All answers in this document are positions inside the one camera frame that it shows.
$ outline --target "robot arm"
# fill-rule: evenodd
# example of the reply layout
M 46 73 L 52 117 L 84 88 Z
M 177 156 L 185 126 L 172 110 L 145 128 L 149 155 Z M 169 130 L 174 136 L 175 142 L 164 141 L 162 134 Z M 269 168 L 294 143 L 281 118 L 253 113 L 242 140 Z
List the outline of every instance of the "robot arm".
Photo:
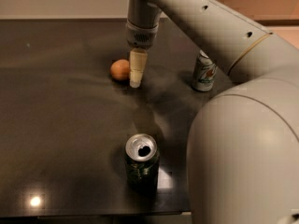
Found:
M 295 223 L 298 49 L 215 0 L 140 1 L 159 7 L 232 81 L 248 81 L 211 100 L 192 124 L 193 223 Z

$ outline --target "can lid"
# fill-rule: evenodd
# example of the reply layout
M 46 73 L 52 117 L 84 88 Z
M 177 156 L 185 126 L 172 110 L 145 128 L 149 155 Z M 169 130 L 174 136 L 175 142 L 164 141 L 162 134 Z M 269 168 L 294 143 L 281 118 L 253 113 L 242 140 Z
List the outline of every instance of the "can lid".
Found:
M 156 154 L 157 144 L 151 136 L 140 133 L 127 141 L 125 151 L 134 161 L 148 161 Z
M 200 53 L 201 56 L 206 57 L 206 58 L 209 58 L 209 57 L 204 53 L 203 50 L 200 50 L 199 53 Z

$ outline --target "silver soda can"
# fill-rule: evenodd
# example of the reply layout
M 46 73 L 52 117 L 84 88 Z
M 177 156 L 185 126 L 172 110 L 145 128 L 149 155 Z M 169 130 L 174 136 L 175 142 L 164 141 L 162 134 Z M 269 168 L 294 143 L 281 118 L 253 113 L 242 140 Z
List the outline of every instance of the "silver soda can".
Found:
M 202 51 L 196 57 L 196 63 L 192 77 L 192 87 L 198 91 L 209 91 L 212 89 L 217 73 L 217 65 Z
M 125 145 L 125 168 L 129 185 L 137 190 L 155 190 L 160 152 L 155 140 L 144 133 L 132 136 Z

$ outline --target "beige wall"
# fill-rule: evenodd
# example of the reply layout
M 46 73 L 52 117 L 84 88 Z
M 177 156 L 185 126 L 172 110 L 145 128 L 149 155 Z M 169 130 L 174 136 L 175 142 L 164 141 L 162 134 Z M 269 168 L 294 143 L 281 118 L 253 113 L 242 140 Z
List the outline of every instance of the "beige wall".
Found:
M 219 0 L 254 20 L 299 19 L 299 0 Z M 127 0 L 0 0 L 0 19 L 119 18 Z

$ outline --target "green soda can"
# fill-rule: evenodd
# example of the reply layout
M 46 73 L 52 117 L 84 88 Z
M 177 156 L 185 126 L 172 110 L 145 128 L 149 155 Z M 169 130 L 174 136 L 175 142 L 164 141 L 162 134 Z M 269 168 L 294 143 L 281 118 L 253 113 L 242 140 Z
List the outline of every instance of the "green soda can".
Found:
M 155 140 L 144 133 L 132 136 L 125 145 L 125 168 L 129 185 L 137 190 L 155 190 L 160 152 Z

